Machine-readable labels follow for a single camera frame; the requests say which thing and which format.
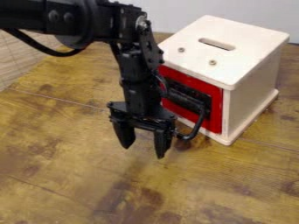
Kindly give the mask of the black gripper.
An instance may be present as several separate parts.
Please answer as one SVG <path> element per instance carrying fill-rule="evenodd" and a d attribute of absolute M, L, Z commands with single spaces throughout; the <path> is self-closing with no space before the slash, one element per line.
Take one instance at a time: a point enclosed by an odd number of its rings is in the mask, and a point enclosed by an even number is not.
<path fill-rule="evenodd" d="M 135 129 L 154 132 L 154 147 L 158 158 L 165 157 L 174 138 L 174 114 L 164 108 L 165 89 L 158 81 L 122 81 L 125 100 L 113 101 L 110 120 L 118 140 L 129 149 L 137 140 Z"/>

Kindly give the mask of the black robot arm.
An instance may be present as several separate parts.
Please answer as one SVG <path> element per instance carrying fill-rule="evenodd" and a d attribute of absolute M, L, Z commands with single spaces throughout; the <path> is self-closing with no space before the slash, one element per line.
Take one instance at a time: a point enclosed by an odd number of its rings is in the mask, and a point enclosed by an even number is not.
<path fill-rule="evenodd" d="M 83 52 L 94 42 L 109 43 L 121 70 L 123 101 L 110 102 L 110 121 L 129 148 L 137 129 L 154 133 L 160 158 L 172 147 L 176 115 L 162 106 L 168 82 L 165 63 L 147 13 L 109 0 L 0 0 L 0 30 L 55 57 Z"/>

